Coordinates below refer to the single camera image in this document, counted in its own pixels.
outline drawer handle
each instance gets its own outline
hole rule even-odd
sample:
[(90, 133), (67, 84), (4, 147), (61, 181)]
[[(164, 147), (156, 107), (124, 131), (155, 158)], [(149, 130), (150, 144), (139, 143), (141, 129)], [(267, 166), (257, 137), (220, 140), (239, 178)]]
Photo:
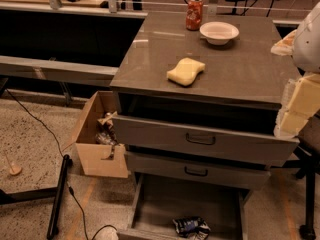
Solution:
[(198, 176), (198, 177), (206, 177), (208, 176), (208, 170), (205, 169), (204, 172), (196, 172), (195, 170), (188, 169), (187, 166), (184, 167), (184, 172), (186, 174), (192, 175), (192, 176)]
[(199, 141), (199, 139), (192, 139), (189, 133), (186, 133), (186, 140), (191, 143), (201, 144), (201, 145), (214, 145), (216, 143), (216, 137), (212, 136), (207, 142)]

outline sponge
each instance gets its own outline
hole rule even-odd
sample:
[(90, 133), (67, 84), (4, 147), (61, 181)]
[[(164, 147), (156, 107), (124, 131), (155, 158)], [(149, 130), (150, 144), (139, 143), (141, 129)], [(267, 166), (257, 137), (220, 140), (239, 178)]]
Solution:
[(174, 69), (167, 71), (167, 78), (182, 86), (188, 86), (194, 82), (196, 76), (204, 69), (204, 63), (184, 58), (179, 61)]

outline bowl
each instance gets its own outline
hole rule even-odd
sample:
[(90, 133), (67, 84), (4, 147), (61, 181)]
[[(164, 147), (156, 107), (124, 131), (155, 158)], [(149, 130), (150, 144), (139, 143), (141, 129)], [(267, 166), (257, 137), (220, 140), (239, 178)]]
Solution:
[(200, 33), (210, 44), (225, 45), (239, 35), (239, 30), (226, 22), (208, 22), (200, 27)]

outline can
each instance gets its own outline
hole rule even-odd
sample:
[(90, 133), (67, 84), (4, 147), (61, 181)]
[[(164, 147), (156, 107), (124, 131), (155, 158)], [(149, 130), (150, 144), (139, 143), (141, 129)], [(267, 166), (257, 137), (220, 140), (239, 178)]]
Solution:
[(189, 30), (198, 30), (202, 21), (203, 0), (189, 0), (186, 27)]

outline countertop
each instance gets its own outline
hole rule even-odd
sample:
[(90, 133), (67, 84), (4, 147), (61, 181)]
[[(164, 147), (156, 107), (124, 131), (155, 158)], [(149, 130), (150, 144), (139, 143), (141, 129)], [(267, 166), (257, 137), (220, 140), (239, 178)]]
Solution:
[[(224, 46), (185, 27), (185, 13), (150, 12), (111, 82), (114, 91), (269, 106), (278, 109), (288, 79), (299, 77), (290, 56), (271, 54), (281, 39), (270, 18), (204, 15), (203, 23), (224, 21), (240, 35)], [(166, 72), (189, 57), (206, 64), (189, 87), (167, 80)]]

